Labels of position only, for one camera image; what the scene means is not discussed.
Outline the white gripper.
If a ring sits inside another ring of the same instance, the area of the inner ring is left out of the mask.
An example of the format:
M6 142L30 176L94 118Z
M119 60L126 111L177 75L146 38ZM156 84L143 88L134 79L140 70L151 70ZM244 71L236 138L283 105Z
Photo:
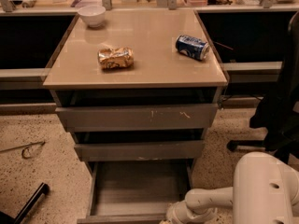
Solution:
M185 202L171 204L166 211L166 220L170 224L189 224L198 218Z

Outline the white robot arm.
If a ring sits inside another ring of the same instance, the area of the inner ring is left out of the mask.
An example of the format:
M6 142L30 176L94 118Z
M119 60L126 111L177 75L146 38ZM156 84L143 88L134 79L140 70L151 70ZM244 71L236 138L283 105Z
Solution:
M293 224L299 208L299 172L262 152L244 155L235 167L233 185L191 189L166 212L166 224L201 224L231 207L233 224Z

